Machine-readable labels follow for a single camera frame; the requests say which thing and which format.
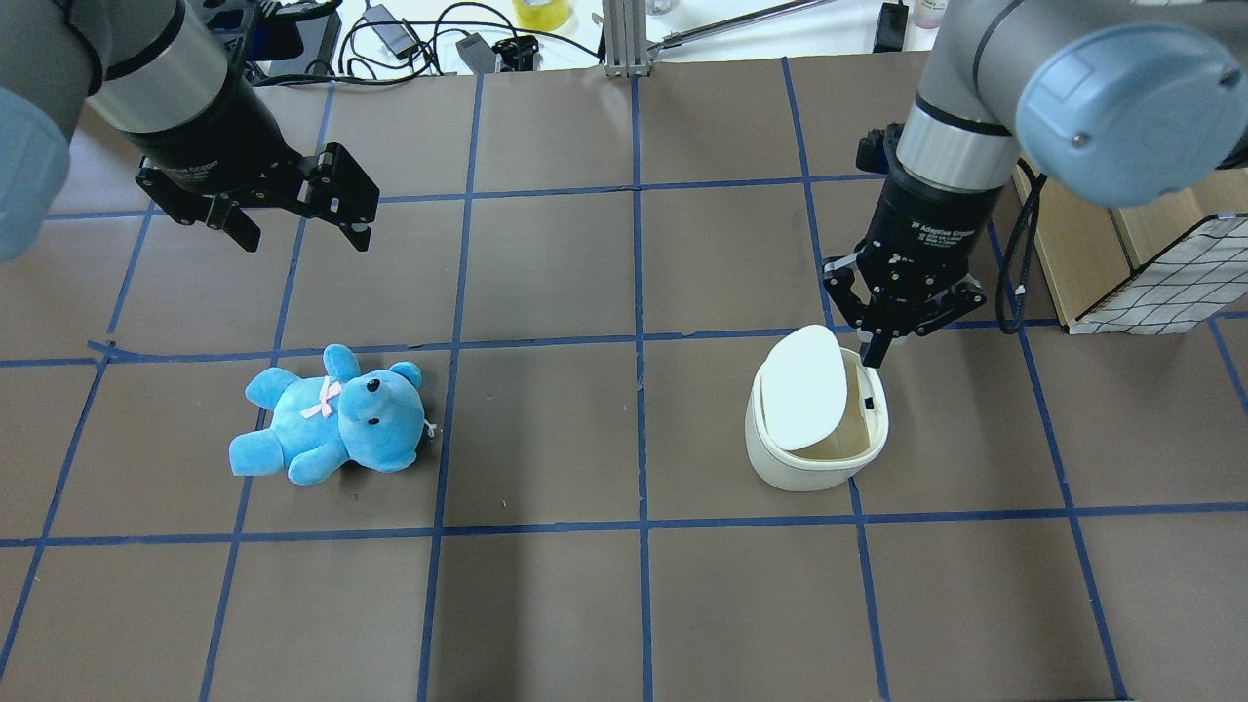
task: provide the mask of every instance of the metal rod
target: metal rod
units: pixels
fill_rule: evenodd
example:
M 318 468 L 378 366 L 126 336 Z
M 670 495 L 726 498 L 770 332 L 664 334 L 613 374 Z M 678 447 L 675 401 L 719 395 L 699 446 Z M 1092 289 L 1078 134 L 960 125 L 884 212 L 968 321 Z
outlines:
M 650 45 L 650 59 L 654 59 L 659 54 L 659 51 L 664 49 L 674 49 L 676 46 L 680 46 L 681 44 L 688 44 L 690 41 L 696 41 L 699 39 L 706 39 L 708 36 L 724 34 L 725 31 L 756 24 L 763 20 L 779 17 L 781 15 L 796 12 L 797 10 L 805 10 L 807 7 L 827 5 L 829 2 L 835 2 L 835 1 L 836 0 L 791 0 L 790 2 L 782 2 L 780 5 L 766 7 L 764 10 L 755 10 L 753 12 L 746 12 L 736 17 L 720 20 L 718 22 L 711 22 L 709 25 L 703 25 L 686 31 L 678 31 L 675 34 L 669 34 L 663 39 L 663 41 L 656 41 Z

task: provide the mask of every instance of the pink ribbon bow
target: pink ribbon bow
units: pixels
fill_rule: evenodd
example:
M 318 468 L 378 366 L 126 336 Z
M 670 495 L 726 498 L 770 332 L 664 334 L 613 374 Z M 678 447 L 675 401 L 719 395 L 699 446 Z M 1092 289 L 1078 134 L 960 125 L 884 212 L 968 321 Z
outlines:
M 312 405 L 307 410 L 300 412 L 305 420 L 311 420 L 312 417 L 321 415 L 322 417 L 328 417 L 333 413 L 333 407 L 329 406 L 329 398 L 342 395 L 342 383 L 334 381 L 333 385 L 329 383 L 329 378 L 326 377 L 321 383 L 321 401 Z

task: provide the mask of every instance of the bottle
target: bottle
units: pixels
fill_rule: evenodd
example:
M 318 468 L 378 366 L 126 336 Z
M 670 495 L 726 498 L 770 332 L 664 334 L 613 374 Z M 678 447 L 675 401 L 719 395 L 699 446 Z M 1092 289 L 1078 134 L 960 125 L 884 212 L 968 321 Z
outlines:
M 948 0 L 915 0 L 915 26 L 920 29 L 936 29 L 945 17 L 945 7 Z
M 517 24 L 537 31 L 554 31 L 572 14 L 568 0 L 512 0 L 512 5 L 519 20 Z

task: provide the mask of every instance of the black device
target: black device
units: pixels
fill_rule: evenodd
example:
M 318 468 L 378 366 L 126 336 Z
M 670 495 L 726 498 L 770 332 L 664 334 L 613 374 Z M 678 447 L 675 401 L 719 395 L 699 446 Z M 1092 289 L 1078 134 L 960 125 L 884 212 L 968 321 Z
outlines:
M 338 45 L 338 32 L 342 20 L 337 12 L 302 21 L 295 25 L 300 31 L 303 52 L 293 59 L 273 61 L 268 66 L 271 75 L 329 75 L 333 64 L 333 50 Z
M 382 40 L 382 44 L 394 54 L 394 57 L 407 60 L 419 50 L 421 45 L 416 37 L 407 31 L 407 27 L 398 24 L 394 15 L 384 5 L 372 5 L 362 16 L 364 22 L 372 24 L 372 29 Z
M 537 61 L 538 37 L 524 34 L 485 44 L 480 34 L 470 34 L 456 42 L 459 57 L 475 74 L 509 74 L 532 71 Z
M 900 2 L 880 5 L 880 20 L 875 25 L 875 47 L 871 49 L 871 52 L 901 51 L 906 42 L 906 21 L 909 19 L 910 7 Z
M 459 57 L 474 74 L 497 74 L 499 57 L 479 34 L 470 34 L 456 41 Z

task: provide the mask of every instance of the trash can lid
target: trash can lid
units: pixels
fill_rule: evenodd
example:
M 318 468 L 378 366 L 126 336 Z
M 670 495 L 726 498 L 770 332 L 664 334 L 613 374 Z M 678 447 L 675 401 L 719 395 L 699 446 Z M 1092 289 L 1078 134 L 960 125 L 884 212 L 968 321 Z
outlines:
M 763 362 L 759 385 L 764 426 L 784 451 L 819 443 L 845 416 L 845 361 L 825 326 L 802 327 L 780 340 Z

